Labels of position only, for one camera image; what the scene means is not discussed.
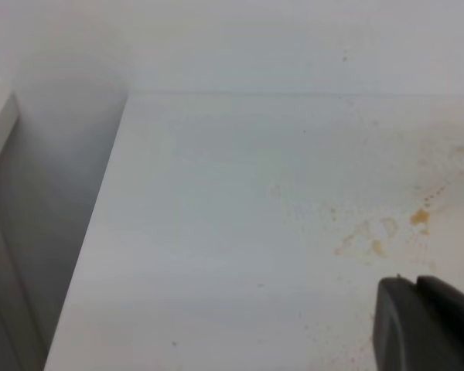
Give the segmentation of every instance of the black object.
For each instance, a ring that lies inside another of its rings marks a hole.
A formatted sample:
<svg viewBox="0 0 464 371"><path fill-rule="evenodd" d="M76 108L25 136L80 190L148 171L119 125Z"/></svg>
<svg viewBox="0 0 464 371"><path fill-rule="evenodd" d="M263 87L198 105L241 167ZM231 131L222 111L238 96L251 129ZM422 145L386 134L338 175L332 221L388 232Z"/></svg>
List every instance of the black object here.
<svg viewBox="0 0 464 371"><path fill-rule="evenodd" d="M379 371L463 371L464 294L436 277L384 278L373 346Z"/></svg>

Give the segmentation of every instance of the white shelf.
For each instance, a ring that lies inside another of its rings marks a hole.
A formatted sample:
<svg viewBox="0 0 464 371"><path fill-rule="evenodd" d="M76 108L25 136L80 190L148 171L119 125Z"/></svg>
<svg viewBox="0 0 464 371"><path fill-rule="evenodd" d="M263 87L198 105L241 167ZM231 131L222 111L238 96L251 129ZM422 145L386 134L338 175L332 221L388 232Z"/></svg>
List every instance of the white shelf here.
<svg viewBox="0 0 464 371"><path fill-rule="evenodd" d="M395 274L464 291L464 100L133 95L46 369L375 370Z"/></svg>

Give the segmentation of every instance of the white wall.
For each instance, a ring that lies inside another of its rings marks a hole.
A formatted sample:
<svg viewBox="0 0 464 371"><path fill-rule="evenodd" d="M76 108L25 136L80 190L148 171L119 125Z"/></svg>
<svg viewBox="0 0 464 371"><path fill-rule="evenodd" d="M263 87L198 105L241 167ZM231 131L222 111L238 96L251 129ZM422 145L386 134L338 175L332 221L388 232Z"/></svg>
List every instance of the white wall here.
<svg viewBox="0 0 464 371"><path fill-rule="evenodd" d="M0 218L47 342L125 88L464 94L464 0L0 0Z"/></svg>

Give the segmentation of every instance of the white surface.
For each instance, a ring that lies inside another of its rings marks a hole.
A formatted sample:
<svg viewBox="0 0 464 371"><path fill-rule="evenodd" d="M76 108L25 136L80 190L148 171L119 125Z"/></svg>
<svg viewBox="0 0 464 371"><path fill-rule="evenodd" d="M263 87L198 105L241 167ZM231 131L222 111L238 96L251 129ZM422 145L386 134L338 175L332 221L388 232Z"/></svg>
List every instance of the white surface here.
<svg viewBox="0 0 464 371"><path fill-rule="evenodd" d="M464 0L0 0L5 79L73 57L140 90L464 94Z"/></svg>
<svg viewBox="0 0 464 371"><path fill-rule="evenodd" d="M48 343L124 103L114 87L464 95L464 0L0 0L0 78L22 115L0 221Z"/></svg>
<svg viewBox="0 0 464 371"><path fill-rule="evenodd" d="M397 273L464 290L464 100L134 95L46 369L375 370Z"/></svg>

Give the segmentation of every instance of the dirt spot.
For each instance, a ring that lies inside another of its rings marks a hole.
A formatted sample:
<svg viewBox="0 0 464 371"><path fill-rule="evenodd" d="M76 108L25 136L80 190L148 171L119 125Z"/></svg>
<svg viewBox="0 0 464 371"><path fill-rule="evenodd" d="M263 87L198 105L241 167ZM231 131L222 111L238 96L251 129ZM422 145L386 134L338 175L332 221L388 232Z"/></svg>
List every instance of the dirt spot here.
<svg viewBox="0 0 464 371"><path fill-rule="evenodd" d="M458 155L464 155L464 145L456 145L453 151Z"/></svg>
<svg viewBox="0 0 464 371"><path fill-rule="evenodd" d="M430 220L430 213L423 209L419 209L411 216L411 225L417 226L418 224L428 224Z"/></svg>
<svg viewBox="0 0 464 371"><path fill-rule="evenodd" d="M344 237L344 239L342 240L342 245L335 249L335 255L342 255L345 250L351 247L351 245L353 244L353 241L354 241L354 235L352 234L350 234L347 237Z"/></svg>
<svg viewBox="0 0 464 371"><path fill-rule="evenodd" d="M387 257L384 247L379 240L373 240L371 243L371 250L379 257Z"/></svg>
<svg viewBox="0 0 464 371"><path fill-rule="evenodd" d="M371 230L370 230L370 222L365 220L364 222L356 225L354 227L354 231L350 235L345 236L343 238L342 245L335 249L335 255L343 255L343 253L352 246L353 241L357 237L366 238L368 240L372 238Z"/></svg>
<svg viewBox="0 0 464 371"><path fill-rule="evenodd" d="M385 233L388 238L392 238L397 234L399 226L394 218L382 218L380 219L381 224L384 226Z"/></svg>
<svg viewBox="0 0 464 371"><path fill-rule="evenodd" d="M430 261L428 263L428 267L430 268L430 271L432 271L432 273L436 273L436 262Z"/></svg>

